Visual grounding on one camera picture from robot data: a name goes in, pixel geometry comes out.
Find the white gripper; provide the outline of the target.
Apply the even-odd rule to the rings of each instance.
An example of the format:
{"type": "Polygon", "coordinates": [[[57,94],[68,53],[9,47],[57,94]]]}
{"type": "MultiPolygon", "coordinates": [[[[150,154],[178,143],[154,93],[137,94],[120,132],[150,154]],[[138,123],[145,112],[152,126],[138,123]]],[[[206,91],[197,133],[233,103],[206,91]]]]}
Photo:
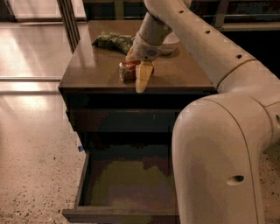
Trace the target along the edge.
{"type": "Polygon", "coordinates": [[[146,89],[149,79],[152,75],[154,66],[150,61],[154,61],[161,51],[163,40],[157,34],[144,36],[138,32],[129,49],[125,60],[141,60],[136,66],[136,91],[141,94],[146,89]]]}

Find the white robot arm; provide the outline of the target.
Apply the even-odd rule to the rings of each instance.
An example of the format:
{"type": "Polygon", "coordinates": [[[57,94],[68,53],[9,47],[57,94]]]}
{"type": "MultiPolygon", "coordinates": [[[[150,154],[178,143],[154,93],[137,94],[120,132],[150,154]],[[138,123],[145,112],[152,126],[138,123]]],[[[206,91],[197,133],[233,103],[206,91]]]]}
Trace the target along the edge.
{"type": "Polygon", "coordinates": [[[130,56],[153,61],[174,32],[216,89],[178,115],[172,165],[181,224],[265,224],[262,151],[280,139],[279,79],[192,13],[192,0],[144,0],[130,56]]]}

